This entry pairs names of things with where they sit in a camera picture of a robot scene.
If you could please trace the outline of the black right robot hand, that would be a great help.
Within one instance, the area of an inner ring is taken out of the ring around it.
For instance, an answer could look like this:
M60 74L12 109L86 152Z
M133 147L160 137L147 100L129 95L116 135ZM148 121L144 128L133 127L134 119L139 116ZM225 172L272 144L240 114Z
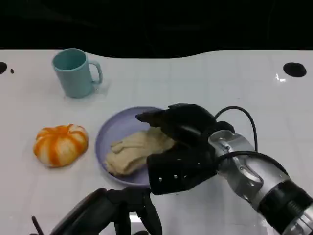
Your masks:
M199 150L211 152L208 138L218 131L235 133L234 127L216 118L205 108L196 104L178 103L168 109L156 109L137 114L136 119L150 127L160 128L176 143L168 152Z

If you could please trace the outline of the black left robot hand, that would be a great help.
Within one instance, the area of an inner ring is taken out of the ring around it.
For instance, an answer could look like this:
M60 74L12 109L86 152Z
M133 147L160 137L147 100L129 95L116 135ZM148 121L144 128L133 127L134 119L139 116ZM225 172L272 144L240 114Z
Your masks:
M98 235L114 223L117 235L131 234L135 212L148 233L161 235L162 225L148 188L99 188L80 201L51 231L52 235Z

